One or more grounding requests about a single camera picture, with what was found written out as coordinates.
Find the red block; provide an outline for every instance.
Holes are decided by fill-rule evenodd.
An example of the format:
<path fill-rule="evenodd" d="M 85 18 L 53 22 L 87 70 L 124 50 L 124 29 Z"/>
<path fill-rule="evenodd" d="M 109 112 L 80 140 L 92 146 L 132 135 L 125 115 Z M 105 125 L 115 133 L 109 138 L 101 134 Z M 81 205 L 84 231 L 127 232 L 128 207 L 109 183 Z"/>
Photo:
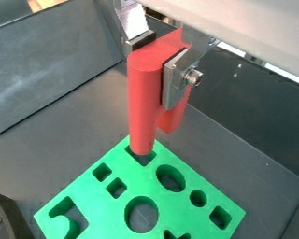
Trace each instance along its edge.
<path fill-rule="evenodd" d="M 178 29 L 128 56 L 129 147 L 139 155 L 152 150 L 156 128 L 171 133 L 182 123 L 191 88 L 187 87 L 178 105 L 167 110 L 161 105 L 161 72 L 167 60 L 188 47 Z"/>

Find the square hole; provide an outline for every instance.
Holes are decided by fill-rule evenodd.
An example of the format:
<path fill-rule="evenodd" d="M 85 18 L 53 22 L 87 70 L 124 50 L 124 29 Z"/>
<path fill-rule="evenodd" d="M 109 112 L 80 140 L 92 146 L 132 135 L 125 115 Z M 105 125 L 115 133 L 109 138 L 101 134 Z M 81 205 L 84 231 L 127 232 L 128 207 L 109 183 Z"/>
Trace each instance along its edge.
<path fill-rule="evenodd" d="M 125 187 L 124 183 L 121 182 L 121 180 L 119 178 L 115 178 L 115 180 L 105 187 L 105 189 L 111 193 L 112 197 L 115 199 L 117 199 L 125 192 L 127 187 Z"/>
<path fill-rule="evenodd" d="M 137 155 L 133 153 L 131 147 L 128 146 L 125 149 L 127 153 L 133 157 L 133 159 L 137 161 L 137 163 L 144 167 L 157 156 L 155 151 L 151 151 L 147 155 Z"/>
<path fill-rule="evenodd" d="M 218 206 L 210 215 L 210 220 L 220 230 L 224 230 L 230 225 L 232 216 L 220 206 Z"/>
<path fill-rule="evenodd" d="M 112 170 L 104 163 L 93 170 L 93 176 L 100 182 L 103 182 L 111 174 Z"/>

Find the round hole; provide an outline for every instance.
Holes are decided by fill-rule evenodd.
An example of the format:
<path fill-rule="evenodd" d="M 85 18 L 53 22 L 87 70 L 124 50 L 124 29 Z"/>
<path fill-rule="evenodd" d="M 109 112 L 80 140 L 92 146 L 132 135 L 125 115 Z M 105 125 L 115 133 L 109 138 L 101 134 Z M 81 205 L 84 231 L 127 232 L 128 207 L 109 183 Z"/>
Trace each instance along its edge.
<path fill-rule="evenodd" d="M 159 210 L 153 200 L 144 196 L 132 199 L 124 209 L 124 220 L 133 232 L 149 232 L 159 221 Z"/>
<path fill-rule="evenodd" d="M 184 176 L 175 167 L 170 165 L 161 165 L 156 170 L 156 176 L 159 183 L 165 189 L 174 192 L 180 192 L 184 190 Z"/>
<path fill-rule="evenodd" d="M 194 206 L 196 206 L 196 207 L 203 207 L 207 203 L 206 194 L 200 190 L 192 191 L 190 199 L 191 199 Z"/>

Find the green board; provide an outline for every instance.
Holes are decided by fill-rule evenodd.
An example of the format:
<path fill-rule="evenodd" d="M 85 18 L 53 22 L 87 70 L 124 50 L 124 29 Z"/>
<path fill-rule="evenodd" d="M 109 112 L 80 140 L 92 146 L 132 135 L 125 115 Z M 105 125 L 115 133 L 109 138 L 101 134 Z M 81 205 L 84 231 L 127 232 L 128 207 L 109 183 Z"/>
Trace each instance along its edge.
<path fill-rule="evenodd" d="M 141 232 L 129 222 L 140 204 L 157 212 L 157 222 Z M 88 222 L 84 230 L 67 216 L 73 206 Z M 160 142 L 140 158 L 125 137 L 34 219 L 46 239 L 228 239 L 244 214 Z"/>

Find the metal bracket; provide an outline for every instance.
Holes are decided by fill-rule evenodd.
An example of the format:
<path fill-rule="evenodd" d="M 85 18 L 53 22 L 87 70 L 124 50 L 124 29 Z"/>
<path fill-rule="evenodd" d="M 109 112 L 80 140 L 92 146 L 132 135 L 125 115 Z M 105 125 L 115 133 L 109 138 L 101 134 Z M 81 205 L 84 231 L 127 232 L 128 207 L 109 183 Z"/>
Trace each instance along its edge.
<path fill-rule="evenodd" d="M 120 33 L 119 44 L 127 56 L 156 39 L 155 32 L 148 29 L 141 4 L 132 0 L 101 0 L 100 4 L 112 33 Z"/>
<path fill-rule="evenodd" d="M 183 98 L 186 86 L 194 88 L 199 85 L 203 78 L 203 73 L 196 70 L 199 60 L 219 43 L 187 25 L 183 25 L 182 39 L 191 48 L 183 50 L 163 67 L 161 104 L 168 110 Z"/>

